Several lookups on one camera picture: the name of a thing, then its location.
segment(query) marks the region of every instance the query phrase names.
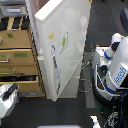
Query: cable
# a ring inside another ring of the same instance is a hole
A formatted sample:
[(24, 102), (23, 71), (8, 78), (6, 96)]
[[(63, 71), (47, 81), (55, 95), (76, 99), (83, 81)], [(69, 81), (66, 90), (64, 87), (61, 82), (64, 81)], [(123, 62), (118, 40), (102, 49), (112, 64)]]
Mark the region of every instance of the cable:
[(125, 96), (127, 95), (127, 93), (128, 93), (128, 90), (125, 91), (124, 96), (123, 96), (122, 101), (121, 101), (120, 122), (119, 122), (118, 128), (120, 128), (120, 125), (121, 125), (121, 120), (122, 120), (122, 106), (123, 106), (124, 98), (125, 98)]
[(108, 116), (108, 118), (107, 118), (107, 120), (106, 120), (106, 122), (104, 124), (104, 128), (106, 128), (107, 124), (109, 125), (109, 127), (114, 128), (114, 126), (118, 123), (118, 118), (119, 118), (118, 115), (119, 115), (119, 113), (115, 112), (114, 108), (115, 108), (115, 106), (113, 106), (113, 112), (111, 113), (110, 116)]
[(87, 91), (83, 91), (83, 90), (80, 88), (80, 86), (79, 86), (79, 90), (80, 90), (81, 92), (83, 92), (83, 93), (87, 93), (87, 92), (89, 92), (89, 91), (92, 89), (92, 83), (91, 83), (91, 81), (86, 80), (86, 79), (80, 79), (80, 80), (84, 80), (84, 81), (89, 82), (89, 83), (90, 83), (90, 85), (91, 85), (91, 87), (90, 87)]

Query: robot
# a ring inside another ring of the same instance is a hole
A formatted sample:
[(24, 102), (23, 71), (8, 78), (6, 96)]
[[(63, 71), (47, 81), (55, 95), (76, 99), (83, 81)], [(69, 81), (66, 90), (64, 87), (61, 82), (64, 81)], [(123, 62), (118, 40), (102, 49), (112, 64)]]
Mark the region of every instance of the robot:
[(18, 86), (16, 84), (4, 84), (0, 87), (0, 126), (1, 119), (9, 116), (17, 103)]
[(116, 104), (128, 90), (128, 37), (112, 36), (111, 46), (96, 47), (92, 62), (94, 93), (100, 100)]

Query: black object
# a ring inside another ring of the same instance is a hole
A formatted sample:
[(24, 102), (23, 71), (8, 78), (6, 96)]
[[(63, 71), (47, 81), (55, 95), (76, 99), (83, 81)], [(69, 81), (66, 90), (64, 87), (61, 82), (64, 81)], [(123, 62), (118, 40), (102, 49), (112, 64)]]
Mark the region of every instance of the black object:
[(9, 20), (8, 17), (1, 19), (1, 22), (0, 22), (0, 31), (7, 30), (8, 20)]
[(15, 17), (12, 25), (12, 29), (18, 29), (20, 25), (21, 17)]
[(21, 25), (21, 30), (26, 30), (26, 29), (28, 29), (29, 28), (29, 22), (30, 22), (30, 20), (29, 20), (29, 17), (27, 16), (25, 16), (25, 17), (23, 17), (23, 21), (22, 21), (22, 25)]
[(116, 51), (120, 42), (114, 42), (111, 46), (113, 51)]
[(120, 13), (120, 20), (125, 32), (128, 34), (128, 8), (123, 9)]
[(2, 96), (2, 100), (5, 101), (9, 98), (9, 96), (16, 90), (18, 89), (18, 86), (17, 84), (13, 84), (9, 89), (8, 91), (6, 91), (3, 96)]

